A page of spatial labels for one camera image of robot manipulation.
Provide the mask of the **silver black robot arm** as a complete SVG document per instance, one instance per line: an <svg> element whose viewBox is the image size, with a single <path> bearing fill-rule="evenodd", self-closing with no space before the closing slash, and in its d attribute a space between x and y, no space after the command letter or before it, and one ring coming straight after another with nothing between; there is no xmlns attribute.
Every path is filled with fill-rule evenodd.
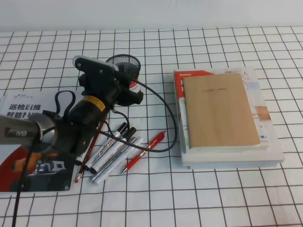
<svg viewBox="0 0 303 227"><path fill-rule="evenodd" d="M137 82L141 69L137 58L119 54L99 61L75 56L73 65L82 72L78 79L84 88L82 99L72 98L64 111L57 106L54 112L44 110L27 119L1 116L1 144L19 144L39 153L81 155L115 105L141 103L143 93L130 88L132 82Z"/></svg>

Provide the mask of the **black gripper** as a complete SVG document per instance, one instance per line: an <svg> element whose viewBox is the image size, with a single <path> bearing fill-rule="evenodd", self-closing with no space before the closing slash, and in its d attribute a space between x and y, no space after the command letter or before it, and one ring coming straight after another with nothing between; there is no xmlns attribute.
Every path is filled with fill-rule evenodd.
<svg viewBox="0 0 303 227"><path fill-rule="evenodd" d="M115 73L119 72L83 72L79 77L79 85L84 87L83 95L94 96L113 109L117 105L117 98L121 92Z"/></svg>

